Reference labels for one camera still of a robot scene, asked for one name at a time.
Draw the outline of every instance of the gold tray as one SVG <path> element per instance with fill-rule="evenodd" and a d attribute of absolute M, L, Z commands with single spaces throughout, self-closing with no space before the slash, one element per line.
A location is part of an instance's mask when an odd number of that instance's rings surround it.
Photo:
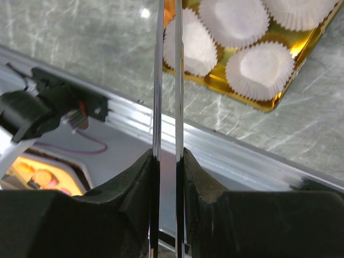
<path fill-rule="evenodd" d="M 175 16 L 175 0 L 165 0 L 165 10 L 164 10 L 164 26 L 168 25 L 168 23 L 174 18 Z M 344 0 L 339 0 L 337 5 L 334 7 L 332 12 L 328 15 L 328 17 L 319 25 L 319 27 L 315 28 L 311 31 L 305 32 L 296 32 L 296 31 L 288 31 L 276 24 L 273 19 L 270 19 L 270 26 L 268 32 L 263 36 L 261 40 L 258 42 L 266 42 L 266 41 L 278 41 L 283 43 L 290 49 L 290 53 L 292 54 L 293 58 L 295 59 L 295 69 L 290 77 L 289 81 L 286 83 L 283 91 L 277 94 L 272 100 L 270 101 L 253 101 L 251 99 L 242 97 L 236 94 L 227 83 L 226 80 L 226 64 L 229 58 L 238 51 L 238 49 L 233 48 L 223 48 L 217 44 L 217 52 L 218 52 L 218 63 L 214 67 L 214 69 L 205 77 L 197 77 L 185 73 L 185 79 L 194 81 L 198 84 L 202 84 L 208 87 L 211 90 L 217 91 L 219 93 L 228 95 L 234 99 L 237 99 L 241 102 L 244 102 L 248 105 L 253 106 L 264 112 L 272 111 L 280 102 L 283 95 L 285 94 L 286 90 L 288 89 L 289 85 L 297 75 L 298 71 L 302 67 L 303 63 L 306 60 L 306 57 L 311 53 L 314 46 L 324 33 L 325 28 L 330 24 L 333 17 L 336 15 L 340 7 L 342 6 Z M 198 12 L 200 0 L 183 0 L 183 8 L 191 8 L 194 11 Z M 164 62 L 163 68 L 165 71 L 173 73 L 174 70 L 169 68 L 167 64 Z"/>

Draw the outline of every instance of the gray marble countertop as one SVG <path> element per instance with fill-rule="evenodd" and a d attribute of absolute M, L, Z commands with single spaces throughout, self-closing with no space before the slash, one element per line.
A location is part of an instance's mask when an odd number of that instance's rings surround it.
<path fill-rule="evenodd" d="M 156 0 L 0 0 L 0 44 L 152 106 L 156 14 Z M 185 118 L 344 180 L 343 74 L 341 8 L 275 111 L 186 81 Z"/>

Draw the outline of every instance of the white paper cup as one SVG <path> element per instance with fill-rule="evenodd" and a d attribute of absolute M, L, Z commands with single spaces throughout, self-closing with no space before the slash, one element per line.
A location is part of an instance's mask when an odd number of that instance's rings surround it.
<path fill-rule="evenodd" d="M 263 0 L 274 20 L 290 31 L 309 31 L 333 10 L 338 0 Z"/>
<path fill-rule="evenodd" d="M 184 9 L 183 43 L 184 70 L 196 75 L 207 75 L 217 64 L 217 50 L 209 31 L 191 9 Z M 163 43 L 163 58 L 166 64 L 175 69 L 175 20 L 166 27 Z"/>
<path fill-rule="evenodd" d="M 285 46 L 266 42 L 235 53 L 227 63 L 226 77 L 237 94 L 268 101 L 283 90 L 294 65 Z"/>
<path fill-rule="evenodd" d="M 215 41 L 230 48 L 255 43 L 270 22 L 261 0 L 202 0 L 198 11 Z"/>

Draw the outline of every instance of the metal rod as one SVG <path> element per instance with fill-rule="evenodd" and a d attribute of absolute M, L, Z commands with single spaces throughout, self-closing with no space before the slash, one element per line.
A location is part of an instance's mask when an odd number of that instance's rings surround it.
<path fill-rule="evenodd" d="M 184 45 L 182 0 L 176 1 L 176 257 L 184 258 Z"/>
<path fill-rule="evenodd" d="M 157 258 L 159 246 L 163 14 L 164 0 L 159 0 L 154 53 L 153 176 L 150 202 L 149 258 Z"/>

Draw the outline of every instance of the screw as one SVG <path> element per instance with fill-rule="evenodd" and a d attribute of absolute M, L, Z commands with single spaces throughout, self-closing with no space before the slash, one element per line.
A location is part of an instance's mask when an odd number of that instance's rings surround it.
<path fill-rule="evenodd" d="M 99 114 L 101 112 L 101 110 L 102 109 L 98 107 L 97 109 L 95 109 L 95 114 Z"/>

